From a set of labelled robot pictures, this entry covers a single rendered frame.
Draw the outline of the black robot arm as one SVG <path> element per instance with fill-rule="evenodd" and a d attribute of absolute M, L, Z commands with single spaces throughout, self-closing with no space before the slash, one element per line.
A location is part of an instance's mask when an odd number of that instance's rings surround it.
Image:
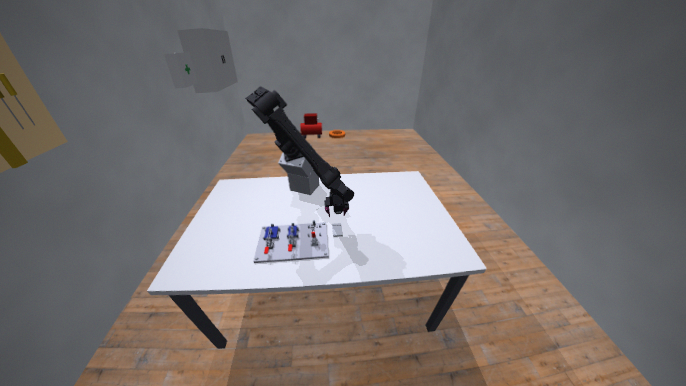
<path fill-rule="evenodd" d="M 334 213 L 341 214 L 344 211 L 344 201 L 351 201 L 354 197 L 354 191 L 340 180 L 341 173 L 339 170 L 323 160 L 288 119 L 283 110 L 287 104 L 282 97 L 275 90 L 271 92 L 260 86 L 254 91 L 254 94 L 246 97 L 246 100 L 254 107 L 252 110 L 260 120 L 264 124 L 268 123 L 273 130 L 277 139 L 275 143 L 283 151 L 284 160 L 289 162 L 305 157 L 323 185 L 330 189 L 331 193 L 336 194 L 332 195 L 329 192 L 330 205 L 333 205 Z M 274 111 L 276 106 L 279 108 Z"/>

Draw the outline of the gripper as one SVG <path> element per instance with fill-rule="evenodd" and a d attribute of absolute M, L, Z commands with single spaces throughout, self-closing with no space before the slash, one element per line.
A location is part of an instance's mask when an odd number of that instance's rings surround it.
<path fill-rule="evenodd" d="M 329 215 L 329 217 L 330 217 L 329 206 L 333 206 L 333 205 L 330 205 L 330 197 L 326 197 L 326 200 L 324 201 L 324 204 L 325 204 L 325 211 L 328 213 L 328 215 Z M 345 216 L 346 212 L 349 210 L 349 202 L 345 202 L 345 201 L 344 201 L 344 204 L 343 204 L 343 205 L 344 205 L 343 214 L 344 214 L 344 216 Z"/>

